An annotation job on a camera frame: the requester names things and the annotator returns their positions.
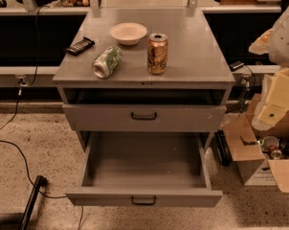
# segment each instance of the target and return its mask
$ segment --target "speckled floor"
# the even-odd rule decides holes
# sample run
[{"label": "speckled floor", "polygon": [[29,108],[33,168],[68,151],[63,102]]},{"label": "speckled floor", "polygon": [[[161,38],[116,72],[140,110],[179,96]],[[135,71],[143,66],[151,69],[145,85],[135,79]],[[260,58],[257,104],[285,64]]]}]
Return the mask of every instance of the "speckled floor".
[{"label": "speckled floor", "polygon": [[[12,116],[0,108],[0,126]],[[15,143],[28,160],[31,179],[48,179],[43,189],[64,196],[77,185],[83,151],[60,109],[20,108],[13,121],[0,131],[0,139]],[[214,208],[84,207],[81,229],[287,229],[289,195],[275,186],[243,186],[235,163],[222,167],[212,149],[206,153],[211,185],[223,191]],[[18,212],[26,206],[32,186],[17,148],[0,143],[0,213]],[[78,229],[81,208],[67,198],[38,196],[37,217],[29,229]],[[16,229],[16,226],[0,226]]]}]

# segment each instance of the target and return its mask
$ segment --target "black handle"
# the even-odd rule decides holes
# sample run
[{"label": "black handle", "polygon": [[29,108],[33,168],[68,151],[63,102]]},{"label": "black handle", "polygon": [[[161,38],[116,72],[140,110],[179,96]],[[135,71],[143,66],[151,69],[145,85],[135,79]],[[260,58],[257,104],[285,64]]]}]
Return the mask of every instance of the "black handle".
[{"label": "black handle", "polygon": [[134,196],[131,197],[132,204],[133,204],[133,205],[138,205],[138,206],[153,206],[154,204],[156,204],[156,196],[154,196],[152,199],[153,199],[152,202],[147,202],[147,203],[144,203],[144,202],[142,202],[142,203],[137,203],[137,202],[135,202],[135,198],[134,198]]},{"label": "black handle", "polygon": [[134,112],[131,112],[131,118],[132,120],[152,121],[152,120],[156,120],[157,113],[154,112],[151,115],[137,115]]}]

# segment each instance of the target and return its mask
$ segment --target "cabinet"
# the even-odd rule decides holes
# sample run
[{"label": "cabinet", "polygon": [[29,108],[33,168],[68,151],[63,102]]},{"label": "cabinet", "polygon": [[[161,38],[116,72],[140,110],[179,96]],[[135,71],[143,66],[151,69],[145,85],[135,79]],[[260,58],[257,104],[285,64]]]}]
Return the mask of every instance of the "cabinet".
[{"label": "cabinet", "polygon": [[[135,46],[122,46],[109,30],[123,22],[147,27]],[[146,70],[146,41],[168,37],[167,71]],[[219,129],[234,79],[200,10],[101,9],[87,14],[75,41],[96,45],[66,56],[54,83],[68,122],[84,149],[79,186],[67,190],[75,205],[212,207],[205,150]],[[91,70],[109,45],[122,63],[107,80]]]}]

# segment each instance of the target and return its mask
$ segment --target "closed drawer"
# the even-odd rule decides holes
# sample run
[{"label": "closed drawer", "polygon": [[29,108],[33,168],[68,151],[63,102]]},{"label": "closed drawer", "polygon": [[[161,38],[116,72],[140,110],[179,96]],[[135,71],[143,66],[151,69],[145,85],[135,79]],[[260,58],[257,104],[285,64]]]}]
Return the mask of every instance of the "closed drawer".
[{"label": "closed drawer", "polygon": [[213,191],[195,133],[92,132],[74,205],[212,207]]},{"label": "closed drawer", "polygon": [[216,131],[226,107],[194,105],[65,104],[74,130]]}]

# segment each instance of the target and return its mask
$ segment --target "bowl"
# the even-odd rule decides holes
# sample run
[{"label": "bowl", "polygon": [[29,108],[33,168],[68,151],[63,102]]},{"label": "bowl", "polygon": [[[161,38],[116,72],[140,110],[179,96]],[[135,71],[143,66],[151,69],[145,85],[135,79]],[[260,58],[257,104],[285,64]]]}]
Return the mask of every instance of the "bowl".
[{"label": "bowl", "polygon": [[110,34],[122,45],[135,45],[146,35],[146,27],[137,23],[122,23],[112,27]]}]

